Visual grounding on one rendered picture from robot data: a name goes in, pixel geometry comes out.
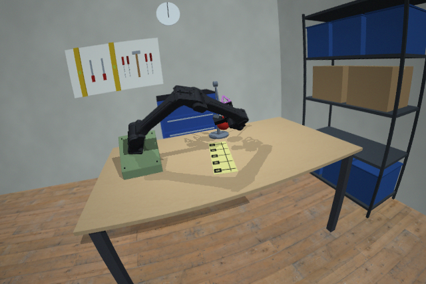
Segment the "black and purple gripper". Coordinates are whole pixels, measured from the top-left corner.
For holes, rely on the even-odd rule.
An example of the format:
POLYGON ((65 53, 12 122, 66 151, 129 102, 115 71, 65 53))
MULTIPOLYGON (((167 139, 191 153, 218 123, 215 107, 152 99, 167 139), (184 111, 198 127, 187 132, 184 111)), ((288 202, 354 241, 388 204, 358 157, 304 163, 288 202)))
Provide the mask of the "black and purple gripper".
POLYGON ((223 102, 223 103, 225 103, 225 104, 230 105, 230 106, 232 106, 232 107, 233 107, 233 105, 232 105, 232 101, 231 101, 230 99, 228 99, 227 97, 225 97, 224 95, 222 96, 222 100, 221 100, 221 102, 223 102), (227 102, 223 102, 223 98, 225 98, 225 99, 227 100, 227 102))

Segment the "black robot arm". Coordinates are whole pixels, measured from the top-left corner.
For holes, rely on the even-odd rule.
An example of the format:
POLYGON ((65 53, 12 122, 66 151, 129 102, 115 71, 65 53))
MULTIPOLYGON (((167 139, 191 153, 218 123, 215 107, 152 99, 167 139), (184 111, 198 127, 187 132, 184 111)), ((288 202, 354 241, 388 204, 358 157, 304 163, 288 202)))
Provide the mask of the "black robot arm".
POLYGON ((214 112, 220 115, 213 115, 215 125, 228 123, 229 128, 243 130, 245 123, 249 121, 244 109, 234 108, 223 102, 210 98, 196 87, 176 85, 170 96, 157 106, 143 120, 131 122, 128 125, 128 153, 142 154, 144 139, 148 132, 169 114, 181 106, 187 106, 194 111, 203 113, 205 111, 214 112), (224 116, 224 118, 222 118, 224 116), (229 119, 227 119, 229 118, 229 119), (138 145, 138 146, 137 146, 138 145))

